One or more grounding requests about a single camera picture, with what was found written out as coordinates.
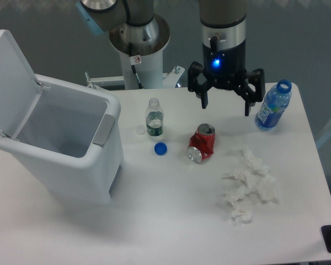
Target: white table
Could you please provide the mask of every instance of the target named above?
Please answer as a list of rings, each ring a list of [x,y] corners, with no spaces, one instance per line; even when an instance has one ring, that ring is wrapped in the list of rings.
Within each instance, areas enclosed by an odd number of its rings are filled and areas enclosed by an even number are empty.
[[[331,259],[320,228],[331,198],[297,87],[277,128],[244,116],[234,92],[209,91],[209,105],[186,88],[111,92],[119,97],[125,167],[106,207],[50,194],[0,151],[0,264],[272,264]],[[148,100],[165,112],[168,152],[137,135]],[[186,156],[201,123],[216,128],[215,154],[202,165]],[[276,176],[280,201],[253,200],[253,220],[233,226],[222,176],[242,167],[242,143]]]

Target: cable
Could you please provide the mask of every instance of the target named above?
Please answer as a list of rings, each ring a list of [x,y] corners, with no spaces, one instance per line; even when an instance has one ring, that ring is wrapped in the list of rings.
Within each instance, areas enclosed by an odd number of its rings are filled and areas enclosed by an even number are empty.
[[[131,18],[129,5],[127,4],[126,0],[122,0],[122,3],[124,4],[124,8],[125,8],[125,12],[126,12],[126,22],[129,22],[130,18]]]
[[[129,43],[129,57],[131,57],[131,56],[132,56],[132,43]],[[132,69],[132,72],[134,73],[134,75],[136,77],[136,82],[137,82],[138,88],[139,89],[144,89],[143,85],[141,84],[141,80],[140,80],[140,78],[137,74],[135,65],[131,65],[131,69]]]

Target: tissue paper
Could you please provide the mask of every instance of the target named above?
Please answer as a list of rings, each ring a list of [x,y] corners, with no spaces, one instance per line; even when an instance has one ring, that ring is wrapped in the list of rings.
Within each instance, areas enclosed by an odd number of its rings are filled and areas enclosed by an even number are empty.
[[[242,200],[233,205],[231,217],[236,225],[248,223],[253,217],[252,203],[249,200]]]
[[[269,173],[269,166],[265,165],[261,158],[257,158],[253,155],[253,152],[248,148],[247,145],[243,145],[243,153],[245,157],[245,163],[254,173],[265,176]]]
[[[248,223],[253,217],[252,202],[248,196],[250,193],[258,195],[263,203],[278,202],[275,177],[269,174],[270,167],[261,158],[255,157],[247,145],[243,145],[243,154],[248,168],[234,169],[223,176],[241,184],[225,196],[225,201],[233,207],[231,217],[237,225]]]
[[[275,178],[270,174],[267,174],[259,181],[257,191],[260,195],[260,199],[264,202],[273,202],[278,200]]]
[[[254,191],[256,188],[256,184],[258,182],[257,177],[251,174],[246,169],[235,169],[228,172],[224,178],[234,178],[239,181],[242,181],[245,186],[249,189],[249,191]]]
[[[240,186],[236,190],[230,190],[229,192],[227,192],[225,196],[225,201],[230,202],[233,206],[235,202],[237,202],[240,199],[241,200],[244,199],[245,195],[248,194],[249,194],[248,188],[245,186]]]

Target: trash bin lid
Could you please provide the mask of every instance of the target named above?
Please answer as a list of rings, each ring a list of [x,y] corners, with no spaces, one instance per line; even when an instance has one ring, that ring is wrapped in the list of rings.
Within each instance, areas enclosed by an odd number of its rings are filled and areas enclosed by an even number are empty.
[[[0,134],[13,136],[39,99],[41,87],[11,32],[0,30]]]

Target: blue led light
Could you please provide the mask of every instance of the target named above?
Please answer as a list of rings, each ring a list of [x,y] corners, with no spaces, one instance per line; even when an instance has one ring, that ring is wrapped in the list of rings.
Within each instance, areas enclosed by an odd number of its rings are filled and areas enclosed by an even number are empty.
[[[221,64],[221,61],[219,59],[215,59],[213,62],[212,62],[212,66],[214,68],[218,68]]]

